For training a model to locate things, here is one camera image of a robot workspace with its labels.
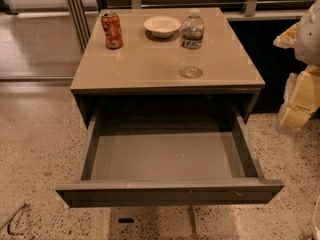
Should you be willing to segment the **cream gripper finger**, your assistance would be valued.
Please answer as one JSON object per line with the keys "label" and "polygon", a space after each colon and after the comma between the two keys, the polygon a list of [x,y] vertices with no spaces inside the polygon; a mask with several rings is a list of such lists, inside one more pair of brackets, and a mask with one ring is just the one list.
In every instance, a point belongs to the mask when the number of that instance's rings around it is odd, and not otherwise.
{"label": "cream gripper finger", "polygon": [[273,45],[283,49],[294,48],[297,26],[298,24],[295,23],[277,36],[273,41]]}
{"label": "cream gripper finger", "polygon": [[300,74],[291,73],[279,111],[279,126],[301,129],[320,108],[320,67],[308,65]]}

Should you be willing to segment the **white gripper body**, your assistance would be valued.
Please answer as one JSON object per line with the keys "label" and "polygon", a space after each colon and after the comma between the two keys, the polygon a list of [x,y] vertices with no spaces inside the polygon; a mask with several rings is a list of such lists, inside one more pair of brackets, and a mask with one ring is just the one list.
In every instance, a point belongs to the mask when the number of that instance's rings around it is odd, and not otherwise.
{"label": "white gripper body", "polygon": [[320,0],[311,5],[297,25],[295,57],[308,65],[320,65]]}

